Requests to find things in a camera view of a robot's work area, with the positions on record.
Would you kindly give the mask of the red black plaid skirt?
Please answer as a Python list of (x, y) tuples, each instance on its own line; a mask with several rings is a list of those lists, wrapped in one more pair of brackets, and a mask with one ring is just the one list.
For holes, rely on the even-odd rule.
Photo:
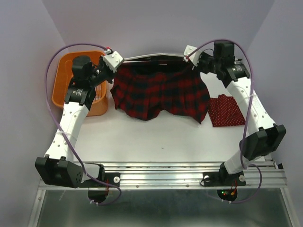
[(151, 68), (125, 65), (119, 68), (110, 92), (115, 109), (143, 121), (167, 111), (201, 123), (210, 102), (201, 73), (187, 64)]

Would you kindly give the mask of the red polka dot skirt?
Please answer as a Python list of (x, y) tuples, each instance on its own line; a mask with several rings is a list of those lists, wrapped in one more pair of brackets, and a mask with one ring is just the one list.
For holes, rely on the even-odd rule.
[(208, 114), (213, 127), (245, 125), (245, 119), (235, 99), (224, 94), (210, 98)]

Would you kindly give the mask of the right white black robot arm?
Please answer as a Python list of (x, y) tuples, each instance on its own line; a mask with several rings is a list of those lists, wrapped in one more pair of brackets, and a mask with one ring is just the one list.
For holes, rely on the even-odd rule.
[(230, 40), (213, 40), (214, 53), (209, 55), (201, 47), (184, 51), (184, 59), (204, 74), (213, 73), (235, 99), (245, 119), (239, 150), (223, 162), (218, 172), (209, 175), (210, 182), (229, 184), (255, 160), (276, 151), (286, 134), (267, 113), (254, 90), (253, 71), (235, 56), (237, 44)]

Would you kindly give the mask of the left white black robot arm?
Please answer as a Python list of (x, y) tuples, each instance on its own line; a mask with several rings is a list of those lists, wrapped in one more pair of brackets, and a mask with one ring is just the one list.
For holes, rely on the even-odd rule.
[(88, 179), (94, 186), (104, 184), (104, 167), (99, 166), (89, 174), (74, 147), (91, 110), (96, 87), (105, 81), (111, 82), (123, 62), (118, 52), (101, 55), (98, 64), (87, 55), (72, 59), (72, 78), (64, 98), (61, 120), (55, 122), (57, 131), (45, 155), (35, 161), (35, 168), (45, 184), (78, 188)]

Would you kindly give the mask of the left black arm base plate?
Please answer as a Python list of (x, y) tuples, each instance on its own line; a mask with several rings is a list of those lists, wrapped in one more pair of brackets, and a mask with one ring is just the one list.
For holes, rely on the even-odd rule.
[[(108, 183), (114, 186), (119, 187), (120, 186), (120, 177), (121, 174), (119, 172), (105, 172), (102, 175), (99, 175), (97, 177), (98, 180), (103, 180), (104, 183)], [(92, 179), (87, 179), (83, 181), (80, 185), (79, 188), (104, 188), (105, 185), (97, 183), (96, 181)]]

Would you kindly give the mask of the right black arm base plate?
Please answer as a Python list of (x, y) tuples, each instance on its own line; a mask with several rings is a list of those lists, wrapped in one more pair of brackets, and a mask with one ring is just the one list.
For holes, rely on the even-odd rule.
[(236, 174), (228, 174), (225, 172), (203, 172), (203, 178), (200, 184), (205, 187), (230, 187), (230, 186), (246, 186), (245, 176), (243, 172)]

